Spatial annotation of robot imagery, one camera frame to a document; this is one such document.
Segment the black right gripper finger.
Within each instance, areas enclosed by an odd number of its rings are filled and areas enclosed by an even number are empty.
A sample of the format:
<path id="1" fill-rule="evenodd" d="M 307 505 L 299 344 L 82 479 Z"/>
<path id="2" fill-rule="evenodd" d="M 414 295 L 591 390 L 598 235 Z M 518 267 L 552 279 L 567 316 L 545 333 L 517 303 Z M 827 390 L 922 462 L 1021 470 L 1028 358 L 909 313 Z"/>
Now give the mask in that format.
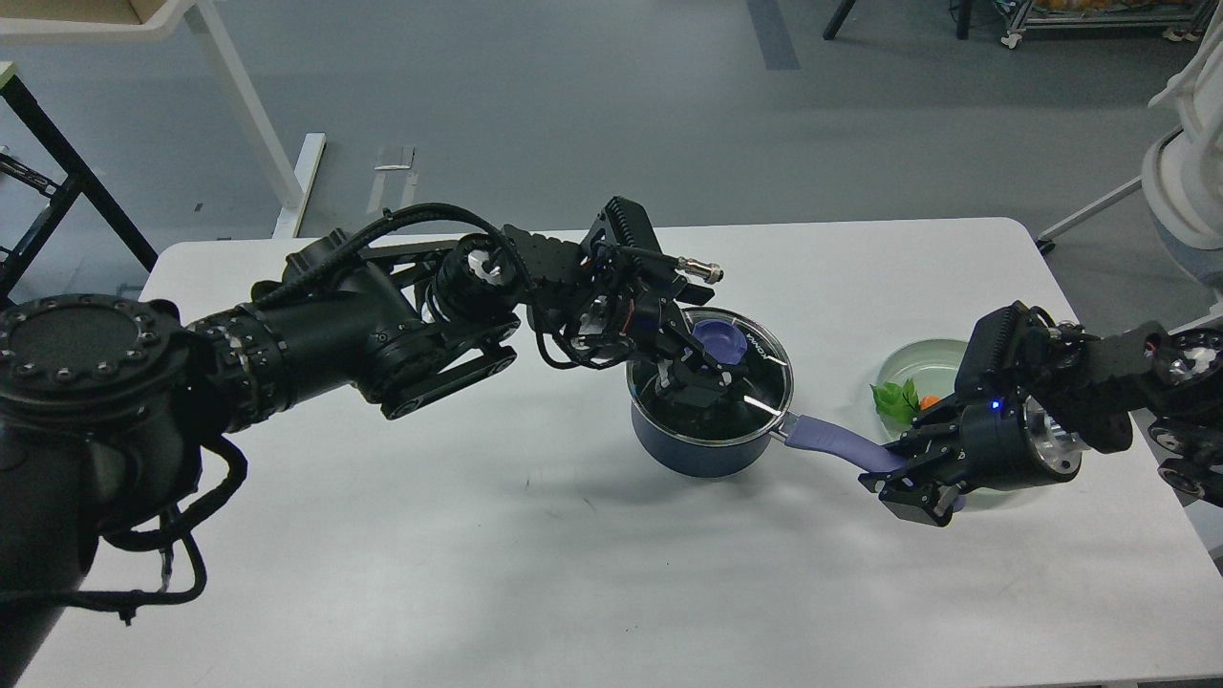
<path id="1" fill-rule="evenodd" d="M 964 462 L 963 422 L 916 425 L 892 442 L 892 453 L 903 458 L 900 469 L 949 469 Z"/>
<path id="2" fill-rule="evenodd" d="M 900 521 L 947 527 L 964 510 L 964 495 L 955 484 L 909 477 L 904 462 L 881 470 L 865 470 L 859 484 Z"/>

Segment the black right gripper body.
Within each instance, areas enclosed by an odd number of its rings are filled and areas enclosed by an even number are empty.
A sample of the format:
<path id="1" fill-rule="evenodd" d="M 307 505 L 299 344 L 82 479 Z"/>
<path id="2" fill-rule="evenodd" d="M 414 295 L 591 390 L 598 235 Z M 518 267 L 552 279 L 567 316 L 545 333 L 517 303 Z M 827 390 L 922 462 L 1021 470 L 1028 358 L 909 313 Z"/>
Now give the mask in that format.
<path id="1" fill-rule="evenodd" d="M 970 404 L 958 426 L 958 448 L 942 479 L 959 484 L 963 492 L 1062 484 L 1082 467 L 1082 437 L 1062 428 L 1036 402 Z"/>

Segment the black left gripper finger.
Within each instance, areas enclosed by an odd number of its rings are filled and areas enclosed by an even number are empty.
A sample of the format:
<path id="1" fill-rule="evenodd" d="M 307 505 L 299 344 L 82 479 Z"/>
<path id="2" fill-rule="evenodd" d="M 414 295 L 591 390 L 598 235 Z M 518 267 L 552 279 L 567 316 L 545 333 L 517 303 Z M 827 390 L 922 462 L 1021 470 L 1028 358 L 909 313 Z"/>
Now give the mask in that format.
<path id="1" fill-rule="evenodd" d="M 660 401 L 706 409 L 729 396 L 735 367 L 702 365 L 693 370 L 690 362 L 695 364 L 693 356 L 656 362 L 656 396 Z"/>
<path id="2" fill-rule="evenodd" d="M 693 330 L 692 339 L 698 341 L 706 354 L 717 364 L 737 365 L 745 356 L 745 334 L 739 330 Z"/>

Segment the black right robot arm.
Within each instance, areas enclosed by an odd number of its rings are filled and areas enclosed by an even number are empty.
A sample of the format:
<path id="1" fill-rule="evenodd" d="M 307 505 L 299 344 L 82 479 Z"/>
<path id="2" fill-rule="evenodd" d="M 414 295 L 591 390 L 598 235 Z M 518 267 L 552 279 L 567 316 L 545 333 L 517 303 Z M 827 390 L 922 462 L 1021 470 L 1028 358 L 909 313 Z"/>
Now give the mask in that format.
<path id="1" fill-rule="evenodd" d="M 1167 332 L 1156 321 L 1101 339 L 1014 302 L 978 318 L 951 395 L 914 417 L 888 445 L 896 467 L 859 478 L 895 517 L 951 522 L 975 489 L 1071 481 L 1088 448 L 1131 446 L 1131 411 L 1170 451 L 1170 488 L 1221 505 L 1221 331 Z"/>

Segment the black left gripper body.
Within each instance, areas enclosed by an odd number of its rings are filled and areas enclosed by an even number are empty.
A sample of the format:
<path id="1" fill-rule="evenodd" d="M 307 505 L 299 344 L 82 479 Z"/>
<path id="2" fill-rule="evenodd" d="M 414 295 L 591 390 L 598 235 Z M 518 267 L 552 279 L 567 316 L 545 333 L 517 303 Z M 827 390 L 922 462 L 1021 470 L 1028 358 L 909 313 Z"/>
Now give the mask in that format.
<path id="1" fill-rule="evenodd" d="M 615 293 L 596 297 L 577 319 L 574 349 L 597 369 L 629 360 L 676 360 L 700 348 L 684 306 L 707 302 L 708 288 L 687 277 L 663 284 L 636 277 Z"/>

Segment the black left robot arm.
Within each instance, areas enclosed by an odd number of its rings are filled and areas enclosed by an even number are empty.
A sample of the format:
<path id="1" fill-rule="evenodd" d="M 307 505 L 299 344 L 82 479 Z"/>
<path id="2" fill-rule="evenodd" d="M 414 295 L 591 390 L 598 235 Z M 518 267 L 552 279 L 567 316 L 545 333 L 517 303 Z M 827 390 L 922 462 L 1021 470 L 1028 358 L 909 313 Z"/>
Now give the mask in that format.
<path id="1" fill-rule="evenodd" d="M 706 408 L 745 376 L 684 306 L 722 269 L 660 251 L 615 197 L 563 241 L 430 202 L 287 255 L 279 280 L 183 325 L 168 299 L 65 293 L 2 313 L 2 684 L 67 607 L 117 613 L 205 588 L 192 532 L 245 483 L 230 435 L 353 386 L 397 419 L 497 375 L 526 321 L 558 370 L 642 362 Z"/>

